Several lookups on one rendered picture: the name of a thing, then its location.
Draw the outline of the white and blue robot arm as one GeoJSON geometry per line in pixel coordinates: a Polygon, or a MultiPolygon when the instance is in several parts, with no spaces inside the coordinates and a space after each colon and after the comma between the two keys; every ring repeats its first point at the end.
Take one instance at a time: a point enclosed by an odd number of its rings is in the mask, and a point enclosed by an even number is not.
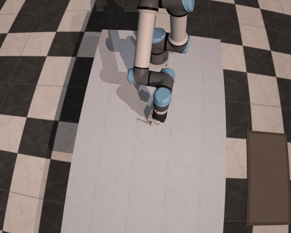
{"type": "Polygon", "coordinates": [[[191,37],[186,33],[187,15],[194,10],[194,0],[139,0],[139,12],[133,68],[128,71],[128,82],[156,87],[153,106],[159,111],[169,107],[175,73],[163,68],[150,71],[149,64],[161,65],[168,59],[168,51],[187,53],[191,37]],[[164,8],[170,15],[171,32],[154,28],[155,15],[164,8]]]}

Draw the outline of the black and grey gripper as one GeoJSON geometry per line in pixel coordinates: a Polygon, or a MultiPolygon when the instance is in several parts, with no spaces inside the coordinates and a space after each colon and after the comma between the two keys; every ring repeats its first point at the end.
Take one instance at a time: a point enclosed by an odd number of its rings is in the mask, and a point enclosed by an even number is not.
{"type": "Polygon", "coordinates": [[[157,121],[160,121],[160,122],[164,123],[165,120],[166,120],[166,117],[167,117],[167,111],[168,111],[168,109],[167,109],[166,111],[159,112],[159,111],[157,111],[157,110],[153,107],[152,118],[155,119],[155,120],[157,120],[157,121]]]}

